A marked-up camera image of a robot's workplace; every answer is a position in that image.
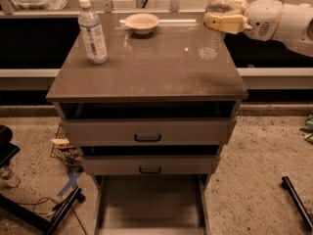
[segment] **drawer handle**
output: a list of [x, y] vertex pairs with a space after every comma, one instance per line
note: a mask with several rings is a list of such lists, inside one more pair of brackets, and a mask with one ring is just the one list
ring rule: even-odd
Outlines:
[[161, 167], [156, 168], [156, 169], [144, 169], [141, 166], [139, 167], [139, 172], [142, 174], [160, 174], [161, 172]]
[[161, 139], [161, 134], [157, 133], [138, 133], [135, 134], [136, 142], [158, 142]]

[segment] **transparent bottle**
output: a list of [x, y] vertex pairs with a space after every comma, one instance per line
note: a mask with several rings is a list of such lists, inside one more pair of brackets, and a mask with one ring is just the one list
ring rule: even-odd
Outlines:
[[[235, 9], [234, 0], [209, 0], [206, 7], [204, 18], [207, 14], [225, 14]], [[210, 29], [205, 25], [203, 20], [203, 27], [201, 28], [201, 47], [199, 48], [199, 55], [206, 60], [213, 60], [216, 58], [219, 45], [224, 40], [225, 32]]]
[[91, 63], [99, 65], [108, 58], [107, 46], [99, 15], [91, 8], [90, 0], [79, 0], [81, 12], [78, 23]]
[[5, 165], [0, 168], [0, 177], [11, 187], [16, 187], [21, 182], [21, 179]]

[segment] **bottle cap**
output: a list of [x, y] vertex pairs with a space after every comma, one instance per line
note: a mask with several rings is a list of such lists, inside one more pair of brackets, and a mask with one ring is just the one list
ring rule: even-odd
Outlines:
[[90, 8], [91, 7], [90, 0], [79, 0], [79, 6], [81, 8]]

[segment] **floor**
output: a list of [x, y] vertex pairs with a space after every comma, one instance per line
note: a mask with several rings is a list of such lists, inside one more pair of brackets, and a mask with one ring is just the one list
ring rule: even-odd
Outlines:
[[[242, 105], [234, 133], [205, 190], [211, 235], [308, 234], [291, 197], [281, 187], [281, 178], [290, 178], [304, 206], [313, 212], [313, 146], [304, 141], [299, 130], [310, 113], [311, 104]], [[67, 168], [51, 157], [50, 140], [59, 126], [54, 109], [0, 107], [0, 124], [13, 130], [12, 143], [21, 148], [11, 167], [22, 180], [16, 188], [0, 181], [1, 194], [28, 204], [43, 197], [57, 201], [66, 197], [71, 191], [64, 189]], [[84, 172], [77, 175], [86, 201], [75, 203], [73, 209], [86, 233], [93, 234], [97, 189]], [[53, 206], [47, 202], [36, 206], [35, 211], [46, 213]], [[0, 234], [41, 233], [0, 210]], [[55, 234], [85, 233], [70, 211]]]

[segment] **white bowl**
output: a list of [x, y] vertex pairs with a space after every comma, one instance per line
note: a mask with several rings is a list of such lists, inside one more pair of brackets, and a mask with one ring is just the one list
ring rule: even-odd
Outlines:
[[159, 23], [157, 16], [153, 14], [134, 14], [125, 19], [126, 26], [133, 29], [136, 34], [145, 35], [153, 31]]

